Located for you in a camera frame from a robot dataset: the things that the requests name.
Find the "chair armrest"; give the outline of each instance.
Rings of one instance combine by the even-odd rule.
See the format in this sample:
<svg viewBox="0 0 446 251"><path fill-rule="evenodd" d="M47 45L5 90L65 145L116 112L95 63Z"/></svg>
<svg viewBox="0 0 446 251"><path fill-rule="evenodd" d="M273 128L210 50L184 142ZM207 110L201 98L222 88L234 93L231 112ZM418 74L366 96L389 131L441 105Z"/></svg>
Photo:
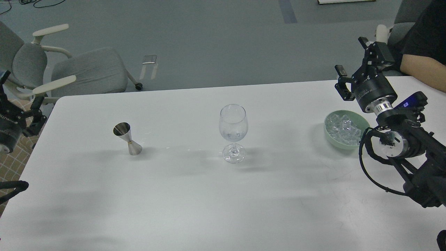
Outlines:
<svg viewBox="0 0 446 251"><path fill-rule="evenodd" d="M54 90L56 88L65 86L65 85L70 84L70 83L72 83L74 81L76 81L76 76L75 75L71 75L71 76L68 76L68 77L65 77L65 78L61 78L61 79L58 79L58 80L51 81L49 83L43 84L43 85L41 85L41 86L39 86L37 88L34 88L32 90L32 92L21 92L21 91L17 90L17 87L19 87L19 86L17 86L16 84L14 84L13 82L11 82L9 80L7 80L5 82L5 86L17 98L19 98L21 100L32 100L33 96L45 95L46 92L48 92L48 91L51 91L51 90ZM48 98L47 97L47 98L45 98L45 100L46 99L49 99L47 102L44 101L47 104L47 103L55 103L58 98L54 99L54 98Z"/></svg>
<svg viewBox="0 0 446 251"><path fill-rule="evenodd" d="M61 78L55 81L51 81L49 83L43 84L39 87L36 87L33 89L33 93L34 95L38 96L38 95L45 95L45 93L47 93L48 91L57 89L59 87L62 86L66 86L67 84L70 84L72 82L76 81L76 76L75 75L71 75L65 78Z"/></svg>
<svg viewBox="0 0 446 251"><path fill-rule="evenodd" d="M66 29L68 29L68 27L69 27L68 24L63 24L63 25L57 25L57 26L38 30L33 33L34 41L32 41L32 43L40 44L40 41L42 41L43 36L66 30Z"/></svg>
<svg viewBox="0 0 446 251"><path fill-rule="evenodd" d="M44 51L52 51L52 52L59 52L65 54L67 58L72 58L73 55L71 53L63 48L60 47L53 47L53 46L40 46Z"/></svg>
<svg viewBox="0 0 446 251"><path fill-rule="evenodd" d="M387 41L389 39L389 29L385 25L378 25L376 28L376 41L377 42L384 42L387 44Z"/></svg>

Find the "chair leg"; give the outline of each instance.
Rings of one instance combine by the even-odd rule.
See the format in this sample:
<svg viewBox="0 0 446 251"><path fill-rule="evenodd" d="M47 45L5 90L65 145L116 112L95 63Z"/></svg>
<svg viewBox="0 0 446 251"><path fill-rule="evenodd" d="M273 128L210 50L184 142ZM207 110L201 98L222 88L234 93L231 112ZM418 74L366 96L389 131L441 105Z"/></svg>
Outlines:
<svg viewBox="0 0 446 251"><path fill-rule="evenodd" d="M142 90L142 84L138 83L136 81L136 79L130 74L130 72L128 72L127 70L126 70L126 72L127 72L128 79L130 79L130 81L135 85L136 90L138 90L138 91Z"/></svg>

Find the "chair seat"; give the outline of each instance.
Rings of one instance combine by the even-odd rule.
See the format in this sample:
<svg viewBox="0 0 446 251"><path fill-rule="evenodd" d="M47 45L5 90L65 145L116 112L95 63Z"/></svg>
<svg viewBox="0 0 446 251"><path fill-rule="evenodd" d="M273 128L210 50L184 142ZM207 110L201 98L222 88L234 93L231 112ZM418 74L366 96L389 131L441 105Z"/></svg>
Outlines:
<svg viewBox="0 0 446 251"><path fill-rule="evenodd" d="M76 75L76 81L52 90L52 97L124 92L127 87L124 63L111 47L89 51L57 63L51 81L70 75Z"/></svg>
<svg viewBox="0 0 446 251"><path fill-rule="evenodd" d="M405 76L404 73L396 70L383 71L383 75L386 77Z"/></svg>

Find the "person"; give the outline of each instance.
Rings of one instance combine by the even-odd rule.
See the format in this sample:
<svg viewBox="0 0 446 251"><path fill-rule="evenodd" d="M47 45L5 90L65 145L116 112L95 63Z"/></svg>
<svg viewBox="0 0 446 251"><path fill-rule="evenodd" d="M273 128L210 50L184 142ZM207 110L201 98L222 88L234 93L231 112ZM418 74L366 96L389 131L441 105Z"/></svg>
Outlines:
<svg viewBox="0 0 446 251"><path fill-rule="evenodd" d="M394 69L446 92L446 0L433 0L406 36L389 48Z"/></svg>

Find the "person's arm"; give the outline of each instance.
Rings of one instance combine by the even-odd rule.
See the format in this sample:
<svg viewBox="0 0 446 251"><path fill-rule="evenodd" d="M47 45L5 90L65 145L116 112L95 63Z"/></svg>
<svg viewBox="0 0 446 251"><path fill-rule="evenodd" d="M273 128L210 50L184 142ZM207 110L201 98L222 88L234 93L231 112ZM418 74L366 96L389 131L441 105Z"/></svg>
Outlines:
<svg viewBox="0 0 446 251"><path fill-rule="evenodd" d="M404 54L401 71L446 93L446 66L429 57Z"/></svg>

